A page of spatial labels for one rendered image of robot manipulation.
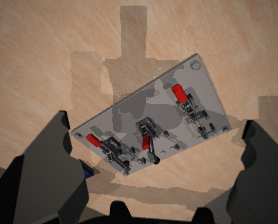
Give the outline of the toggle clamp with red handle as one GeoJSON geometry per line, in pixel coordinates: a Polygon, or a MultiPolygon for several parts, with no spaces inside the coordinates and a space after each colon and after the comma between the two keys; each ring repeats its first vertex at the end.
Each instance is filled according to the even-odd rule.
{"type": "Polygon", "coordinates": [[[90,141],[95,147],[99,147],[102,150],[102,153],[108,157],[109,163],[111,163],[111,161],[116,162],[120,167],[123,168],[125,174],[130,171],[129,161],[125,160],[122,162],[118,158],[118,149],[121,148],[121,144],[114,137],[110,137],[104,141],[99,141],[93,134],[89,134],[86,136],[86,139],[90,141]]]}
{"type": "Polygon", "coordinates": [[[142,134],[141,135],[141,137],[143,138],[142,149],[143,150],[148,149],[147,154],[150,162],[157,165],[160,162],[160,159],[155,155],[153,139],[152,139],[152,137],[155,138],[153,130],[156,129],[156,126],[150,120],[149,117],[146,117],[143,120],[137,122],[136,127],[139,129],[139,132],[142,134]],[[152,152],[150,149],[150,140],[151,140],[152,152]]]}

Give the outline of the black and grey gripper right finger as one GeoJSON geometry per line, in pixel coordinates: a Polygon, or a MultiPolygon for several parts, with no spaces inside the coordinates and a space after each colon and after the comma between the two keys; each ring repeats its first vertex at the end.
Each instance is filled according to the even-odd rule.
{"type": "Polygon", "coordinates": [[[278,224],[278,144],[254,120],[247,120],[241,139],[245,169],[226,204],[231,224],[278,224]]]}

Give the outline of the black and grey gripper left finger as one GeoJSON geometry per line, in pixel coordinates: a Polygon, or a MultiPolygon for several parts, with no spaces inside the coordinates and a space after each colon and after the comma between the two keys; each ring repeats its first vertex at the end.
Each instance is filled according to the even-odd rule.
{"type": "Polygon", "coordinates": [[[70,156],[59,110],[0,178],[0,224],[78,224],[89,201],[81,162],[70,156]]]}

